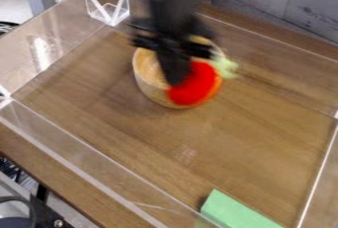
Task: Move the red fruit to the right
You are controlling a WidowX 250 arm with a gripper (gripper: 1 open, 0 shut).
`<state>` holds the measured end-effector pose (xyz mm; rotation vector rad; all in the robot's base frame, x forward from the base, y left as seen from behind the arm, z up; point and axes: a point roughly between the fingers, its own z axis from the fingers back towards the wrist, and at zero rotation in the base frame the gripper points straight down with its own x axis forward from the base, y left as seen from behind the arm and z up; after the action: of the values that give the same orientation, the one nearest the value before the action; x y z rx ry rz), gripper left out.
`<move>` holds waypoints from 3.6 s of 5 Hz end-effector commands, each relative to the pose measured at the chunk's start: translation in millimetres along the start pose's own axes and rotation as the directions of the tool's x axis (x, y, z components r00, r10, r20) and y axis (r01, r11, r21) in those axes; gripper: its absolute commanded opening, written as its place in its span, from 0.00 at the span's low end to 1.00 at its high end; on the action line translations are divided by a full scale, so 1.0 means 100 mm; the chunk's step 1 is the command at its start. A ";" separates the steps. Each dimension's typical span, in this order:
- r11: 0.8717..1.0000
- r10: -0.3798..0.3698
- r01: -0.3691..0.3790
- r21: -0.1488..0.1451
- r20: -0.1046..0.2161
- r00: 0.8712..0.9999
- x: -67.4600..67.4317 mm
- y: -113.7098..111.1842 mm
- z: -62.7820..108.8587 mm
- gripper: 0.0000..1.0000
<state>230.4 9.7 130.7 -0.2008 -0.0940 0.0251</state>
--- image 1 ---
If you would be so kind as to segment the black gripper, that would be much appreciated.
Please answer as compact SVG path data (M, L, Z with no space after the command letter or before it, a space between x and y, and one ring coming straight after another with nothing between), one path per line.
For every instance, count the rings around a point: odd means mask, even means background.
M158 55L166 79L171 85L181 84L190 73L191 57L210 59L213 45L194 41L193 37L211 39L214 33L197 15L189 12L157 19L155 17L135 17L130 24L133 45L153 50ZM177 55L177 81L174 77Z

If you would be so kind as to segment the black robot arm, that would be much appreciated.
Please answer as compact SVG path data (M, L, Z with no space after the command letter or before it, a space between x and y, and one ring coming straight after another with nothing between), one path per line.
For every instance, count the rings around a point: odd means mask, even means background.
M147 18L135 17L133 44L150 49L171 86L191 73L191 57L211 58L211 46L191 40L193 36L214 39L214 32L197 16L198 0L147 0Z

